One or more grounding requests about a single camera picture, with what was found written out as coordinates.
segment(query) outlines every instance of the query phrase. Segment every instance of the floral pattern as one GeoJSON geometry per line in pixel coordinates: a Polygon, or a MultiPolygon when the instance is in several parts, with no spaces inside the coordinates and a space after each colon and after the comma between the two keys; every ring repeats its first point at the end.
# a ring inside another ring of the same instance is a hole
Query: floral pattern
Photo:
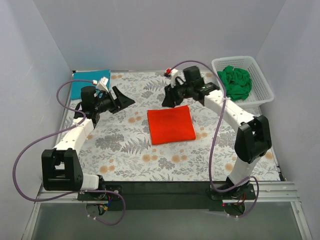
{"type": "MultiPolygon", "coordinates": [[[[211,77],[204,73],[205,79],[211,77]]],[[[152,145],[147,111],[162,109],[164,87],[169,81],[159,72],[113,72],[111,86],[117,86],[135,104],[111,114],[100,114],[95,130],[79,152],[84,173],[100,174],[106,181],[207,181],[209,153],[219,116],[192,99],[188,105],[196,140],[152,145]]],[[[70,102],[75,108],[80,100],[70,102]]],[[[249,112],[259,115],[259,109],[249,112]]],[[[73,112],[68,111],[64,127],[70,126],[73,112]]],[[[236,133],[222,122],[213,154],[212,175],[224,181],[232,171],[236,153],[236,133]]],[[[279,181],[270,150],[253,170],[260,181],[279,181]]]]}

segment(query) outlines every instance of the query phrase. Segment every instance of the green cloth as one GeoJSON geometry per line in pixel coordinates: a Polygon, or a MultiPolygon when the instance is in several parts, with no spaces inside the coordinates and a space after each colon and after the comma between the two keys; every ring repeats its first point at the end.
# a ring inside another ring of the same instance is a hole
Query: green cloth
{"type": "Polygon", "coordinates": [[[218,76],[226,89],[227,97],[232,101],[245,100],[252,89],[252,81],[248,71],[233,66],[226,66],[218,71],[218,76]]]}

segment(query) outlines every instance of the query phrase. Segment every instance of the gray wall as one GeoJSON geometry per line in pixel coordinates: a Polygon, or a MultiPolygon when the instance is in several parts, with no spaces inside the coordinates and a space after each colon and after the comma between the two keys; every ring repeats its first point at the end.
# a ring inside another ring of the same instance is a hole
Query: gray wall
{"type": "Polygon", "coordinates": [[[72,70],[255,57],[285,0],[33,0],[72,70]]]}
{"type": "MultiPolygon", "coordinates": [[[[13,163],[27,144],[59,128],[63,108],[55,90],[71,71],[32,0],[0,1],[0,29],[0,239],[17,240],[34,204],[14,188],[13,163]]],[[[35,145],[18,165],[18,182],[30,197],[41,184],[41,153],[54,141],[35,145]]]]}
{"type": "Polygon", "coordinates": [[[284,176],[294,181],[320,239],[320,1],[287,0],[257,62],[275,99],[262,106],[284,176]]]}

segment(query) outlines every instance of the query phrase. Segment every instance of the plastic laundry basket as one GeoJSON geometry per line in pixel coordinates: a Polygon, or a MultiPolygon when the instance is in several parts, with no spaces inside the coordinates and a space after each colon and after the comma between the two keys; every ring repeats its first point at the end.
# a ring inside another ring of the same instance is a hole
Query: plastic laundry basket
{"type": "Polygon", "coordinates": [[[215,72],[222,71],[229,65],[235,68],[247,70],[252,80],[252,90],[249,93],[248,98],[246,100],[235,101],[239,107],[258,107],[261,104],[271,102],[275,98],[265,76],[253,57],[232,56],[212,60],[212,67],[215,72]]]}

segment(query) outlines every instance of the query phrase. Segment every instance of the table surface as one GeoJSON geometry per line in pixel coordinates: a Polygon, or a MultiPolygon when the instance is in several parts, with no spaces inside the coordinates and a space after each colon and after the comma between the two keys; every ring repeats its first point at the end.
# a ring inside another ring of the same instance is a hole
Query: table surface
{"type": "MultiPolygon", "coordinates": [[[[202,74],[207,80],[210,77],[205,72],[202,74]]],[[[151,144],[147,111],[163,109],[164,87],[168,84],[160,72],[112,72],[110,86],[117,86],[123,94],[135,100],[135,104],[116,114],[100,114],[95,130],[78,154],[84,173],[100,174],[106,181],[209,179],[209,152],[219,119],[212,110],[193,99],[185,99],[181,105],[190,108],[196,140],[151,144]]],[[[69,105],[75,108],[79,102],[72,100],[69,105]]],[[[258,107],[246,110],[260,115],[258,107]]],[[[73,112],[67,112],[63,128],[71,125],[73,115],[73,112]]],[[[235,138],[234,130],[223,121],[212,160],[214,181],[224,181],[233,169],[235,138]]],[[[280,180],[272,149],[261,158],[252,174],[259,181],[280,180]]]]}

